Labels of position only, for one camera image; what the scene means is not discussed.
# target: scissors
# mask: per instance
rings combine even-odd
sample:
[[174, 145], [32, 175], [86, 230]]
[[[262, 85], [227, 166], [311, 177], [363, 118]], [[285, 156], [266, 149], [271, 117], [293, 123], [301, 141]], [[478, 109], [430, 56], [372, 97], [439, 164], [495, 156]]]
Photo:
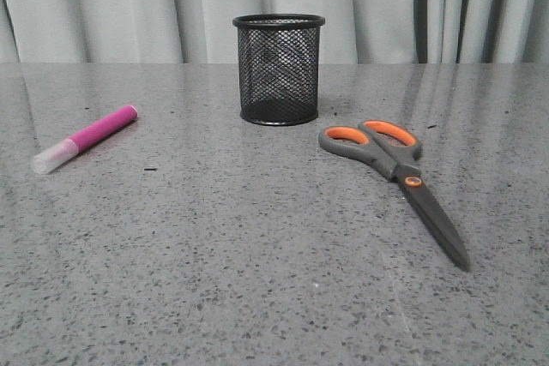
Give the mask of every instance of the scissors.
[[396, 181], [446, 255], [469, 270], [469, 256], [457, 229], [421, 177], [416, 162], [421, 142], [414, 135], [393, 123], [367, 120], [358, 129], [326, 128], [318, 135], [318, 143], [330, 153], [366, 163], [390, 182]]

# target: white curtain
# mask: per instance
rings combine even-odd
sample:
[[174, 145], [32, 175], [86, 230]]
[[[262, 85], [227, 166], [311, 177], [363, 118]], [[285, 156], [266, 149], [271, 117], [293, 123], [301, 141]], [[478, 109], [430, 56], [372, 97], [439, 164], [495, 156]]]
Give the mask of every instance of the white curtain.
[[549, 0], [1, 0], [0, 62], [234, 63], [257, 13], [323, 15], [322, 63], [549, 62]]

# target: scissor blade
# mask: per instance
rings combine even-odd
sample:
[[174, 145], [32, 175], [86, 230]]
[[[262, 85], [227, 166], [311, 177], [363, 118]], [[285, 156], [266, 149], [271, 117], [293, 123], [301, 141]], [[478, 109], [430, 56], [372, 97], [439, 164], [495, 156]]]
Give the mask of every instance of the scissor blade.
[[421, 217], [425, 226], [446, 255], [461, 269], [470, 268], [469, 255], [454, 224], [442, 209], [435, 196], [423, 182], [419, 187], [411, 187], [404, 183], [408, 174], [397, 171], [396, 179], [412, 207]]

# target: scissor handle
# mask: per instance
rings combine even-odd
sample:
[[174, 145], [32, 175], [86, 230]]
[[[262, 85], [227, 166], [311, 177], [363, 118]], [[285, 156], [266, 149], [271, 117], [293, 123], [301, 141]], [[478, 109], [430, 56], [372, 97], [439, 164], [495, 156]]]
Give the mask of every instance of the scissor handle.
[[[415, 166], [415, 160], [421, 155], [421, 142], [419, 139], [394, 123], [383, 120], [366, 120], [359, 125], [359, 129], [403, 165]], [[404, 146], [391, 143], [383, 135], [392, 137]]]
[[327, 152], [371, 165], [387, 179], [396, 162], [362, 130], [347, 126], [326, 128], [318, 134], [318, 144]]

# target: pen holder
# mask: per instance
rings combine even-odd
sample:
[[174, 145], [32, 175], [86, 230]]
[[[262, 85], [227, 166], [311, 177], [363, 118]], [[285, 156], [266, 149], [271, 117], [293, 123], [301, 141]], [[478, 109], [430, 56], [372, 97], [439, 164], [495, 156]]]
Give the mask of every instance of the pen holder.
[[317, 15], [247, 15], [232, 20], [238, 28], [240, 116], [273, 126], [317, 118]]

